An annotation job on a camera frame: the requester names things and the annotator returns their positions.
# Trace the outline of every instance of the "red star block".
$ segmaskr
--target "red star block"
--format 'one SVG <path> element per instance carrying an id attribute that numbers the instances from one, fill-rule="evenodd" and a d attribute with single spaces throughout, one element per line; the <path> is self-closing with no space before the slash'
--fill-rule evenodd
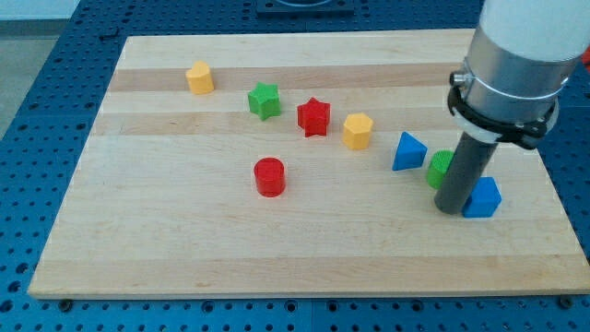
<path id="1" fill-rule="evenodd" d="M 326 136 L 330 123 L 330 104 L 311 98 L 297 106 L 297 125 L 305 130 L 305 136 Z"/>

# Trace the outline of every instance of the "silver metal cylinder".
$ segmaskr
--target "silver metal cylinder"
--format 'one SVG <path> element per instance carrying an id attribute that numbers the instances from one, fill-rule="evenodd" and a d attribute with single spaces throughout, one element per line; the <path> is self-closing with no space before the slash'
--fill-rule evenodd
<path id="1" fill-rule="evenodd" d="M 543 62 L 526 59 L 496 45 L 477 28 L 463 71 L 462 96 L 492 120 L 518 124 L 537 120 L 554 104 L 578 57 Z"/>

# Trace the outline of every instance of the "plastic block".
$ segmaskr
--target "plastic block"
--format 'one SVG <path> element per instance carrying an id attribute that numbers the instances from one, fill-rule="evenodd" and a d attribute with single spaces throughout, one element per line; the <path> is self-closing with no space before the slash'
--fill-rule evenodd
<path id="1" fill-rule="evenodd" d="M 279 196 L 285 190 L 285 167 L 276 158 L 263 158 L 254 165 L 256 189 L 265 197 Z"/>
<path id="2" fill-rule="evenodd" d="M 248 104 L 250 105 L 250 112 L 258 114 L 262 121 L 270 116 L 279 116 L 278 86 L 258 82 L 256 88 L 248 92 Z"/>
<path id="3" fill-rule="evenodd" d="M 297 106 L 297 125 L 305 130 L 305 136 L 326 136 L 330 123 L 330 104 L 311 98 Z"/>
<path id="4" fill-rule="evenodd" d="M 434 189 L 439 189 L 443 184 L 443 178 L 449 169 L 454 153 L 450 150 L 437 151 L 431 160 L 431 165 L 426 173 L 426 182 Z"/>
<path id="5" fill-rule="evenodd" d="M 205 94 L 213 91 L 213 78 L 211 69 L 204 61 L 197 61 L 193 67 L 186 71 L 188 87 L 194 94 Z"/>
<path id="6" fill-rule="evenodd" d="M 489 218 L 502 201 L 502 195 L 492 177 L 482 177 L 463 206 L 465 218 Z"/>
<path id="7" fill-rule="evenodd" d="M 422 166 L 428 148 L 407 132 L 403 132 L 394 156 L 393 171 L 418 168 Z"/>
<path id="8" fill-rule="evenodd" d="M 364 149 L 371 140 L 372 119 L 365 113 L 349 114 L 344 121 L 342 141 L 350 149 Z"/>

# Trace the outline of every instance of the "wooden board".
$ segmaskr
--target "wooden board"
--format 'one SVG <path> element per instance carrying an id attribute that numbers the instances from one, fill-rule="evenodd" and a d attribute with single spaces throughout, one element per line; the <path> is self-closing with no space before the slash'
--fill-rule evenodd
<path id="1" fill-rule="evenodd" d="M 498 148 L 493 219 L 439 212 L 431 155 L 454 148 L 447 77 L 473 30 L 133 37 L 65 195 L 29 293 L 38 298 L 474 296 L 582 293 L 590 268 L 538 154 Z M 217 89 L 183 72 L 210 63 Z M 278 83 L 283 114 L 248 112 Z M 296 106 L 332 103 L 329 136 L 303 138 Z M 348 113 L 371 145 L 340 141 Z M 422 169 L 392 172 L 407 130 Z M 287 163 L 259 196 L 253 165 Z"/>

